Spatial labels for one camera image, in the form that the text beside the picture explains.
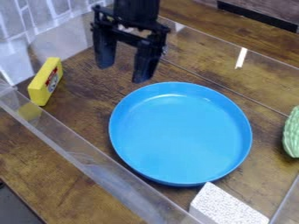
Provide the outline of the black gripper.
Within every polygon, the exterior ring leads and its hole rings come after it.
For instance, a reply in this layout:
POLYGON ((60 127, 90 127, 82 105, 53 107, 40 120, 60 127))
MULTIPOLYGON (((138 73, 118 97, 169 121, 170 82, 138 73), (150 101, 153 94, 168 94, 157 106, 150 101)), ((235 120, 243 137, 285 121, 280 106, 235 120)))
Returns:
POLYGON ((166 34, 170 29, 157 22, 160 0, 114 0, 113 8, 96 4, 90 23, 93 50, 97 67, 105 69, 114 63, 117 41, 137 46, 134 54, 134 71, 132 82, 148 81, 154 74, 154 69, 161 57, 166 34), (118 29, 133 28, 149 31, 141 38, 118 29))

